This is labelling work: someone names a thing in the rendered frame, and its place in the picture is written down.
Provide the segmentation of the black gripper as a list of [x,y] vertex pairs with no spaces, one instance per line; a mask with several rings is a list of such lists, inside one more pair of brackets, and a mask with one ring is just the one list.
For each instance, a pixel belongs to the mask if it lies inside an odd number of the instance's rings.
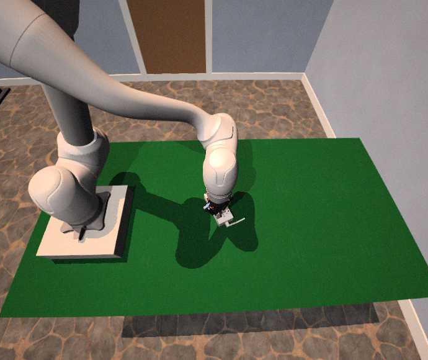
[[[206,212],[209,212],[211,215],[215,215],[216,219],[219,219],[220,214],[222,214],[221,211],[227,208],[228,204],[232,199],[233,196],[231,195],[230,199],[222,204],[216,204],[208,199],[208,204],[204,204],[202,206]],[[210,207],[213,207],[213,210]]]

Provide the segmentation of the white power strip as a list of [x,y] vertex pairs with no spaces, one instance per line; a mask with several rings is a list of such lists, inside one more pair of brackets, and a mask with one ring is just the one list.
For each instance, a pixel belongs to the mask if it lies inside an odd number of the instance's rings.
[[[205,198],[205,200],[206,200],[206,202],[208,204],[207,193],[204,194],[204,198]],[[219,227],[225,224],[226,227],[228,228],[229,226],[234,225],[234,224],[236,224],[236,223],[238,223],[238,222],[240,222],[240,221],[242,221],[242,220],[245,219],[245,218],[242,218],[241,220],[238,220],[237,222],[229,224],[229,222],[232,221],[234,217],[232,216],[232,214],[231,214],[228,206],[227,206],[227,208],[225,210],[222,210],[221,212],[222,212],[222,214],[220,214],[220,218],[219,219],[216,219],[216,217],[214,215],[214,218],[215,218],[215,220],[216,220],[216,222],[217,222],[217,224],[218,224]]]

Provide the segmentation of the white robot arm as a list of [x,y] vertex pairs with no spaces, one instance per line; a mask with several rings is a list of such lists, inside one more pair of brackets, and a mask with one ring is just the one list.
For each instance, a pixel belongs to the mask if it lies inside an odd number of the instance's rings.
[[[206,150],[207,197],[222,204],[238,178],[238,129],[225,113],[210,115],[187,102],[139,91],[116,81],[74,42],[80,0],[0,0],[0,63],[42,85],[56,122],[58,161],[37,172],[29,194],[48,215],[63,221],[60,232],[104,229],[111,196],[96,193],[110,144],[92,126],[88,104],[138,120],[185,122]],[[223,117],[224,116],[224,117]]]

